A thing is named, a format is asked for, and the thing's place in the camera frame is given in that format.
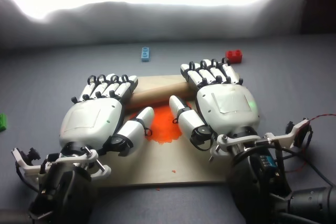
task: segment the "red lego brick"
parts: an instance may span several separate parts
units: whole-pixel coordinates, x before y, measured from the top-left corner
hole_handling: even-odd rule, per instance
[[[226,51],[226,58],[228,58],[232,64],[241,63],[243,54],[240,50]]]

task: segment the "red wire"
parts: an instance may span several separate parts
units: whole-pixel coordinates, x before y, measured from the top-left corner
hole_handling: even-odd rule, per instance
[[[305,125],[303,125],[303,126],[298,130],[297,134],[299,134],[300,130],[301,130],[304,126],[306,126],[309,122],[315,120],[316,118],[320,118],[321,116],[336,116],[336,114],[322,114],[322,115],[317,115],[317,116],[315,116],[314,118],[308,120],[308,122],[307,122]],[[302,153],[303,153],[303,155],[305,154],[305,153],[304,153],[305,151],[306,151],[306,149],[303,148],[303,149],[302,149]],[[299,168],[294,169],[294,170],[287,170],[286,173],[296,173],[296,172],[300,172],[300,171],[302,171],[302,169],[305,167],[306,164],[307,164],[307,162],[304,162],[304,164],[301,165]]]

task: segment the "table surface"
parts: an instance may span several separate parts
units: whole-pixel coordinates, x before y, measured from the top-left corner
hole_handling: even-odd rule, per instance
[[[141,62],[143,46],[151,61]],[[284,134],[289,121],[299,122],[336,112],[336,35],[275,37],[254,40],[147,43],[2,52],[0,113],[8,129],[0,132],[0,208],[26,209],[34,199],[15,173],[11,149],[36,148],[41,156],[60,150],[58,134],[70,98],[78,96],[91,74],[155,76],[179,74],[180,64],[221,59],[241,49],[234,68],[255,97],[261,114],[259,134]],[[333,134],[335,118],[312,122],[308,155],[336,182]],[[287,169],[300,166],[296,158]],[[325,186],[310,167],[288,175],[293,190]],[[244,223],[227,186],[190,185],[108,188],[90,223]]]

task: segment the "lego brick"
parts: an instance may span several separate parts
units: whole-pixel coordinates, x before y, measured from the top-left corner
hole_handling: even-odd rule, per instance
[[[0,131],[7,129],[7,116],[5,114],[0,114]]]
[[[226,58],[230,60],[230,63],[241,63],[241,60],[243,59],[243,54],[241,50],[234,50],[234,51],[227,51],[225,54]]]
[[[141,51],[141,61],[149,61],[149,47],[143,47]]]

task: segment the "blue electronic component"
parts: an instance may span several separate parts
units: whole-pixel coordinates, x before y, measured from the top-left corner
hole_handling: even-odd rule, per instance
[[[141,51],[141,61],[149,61],[149,47],[143,47]]]

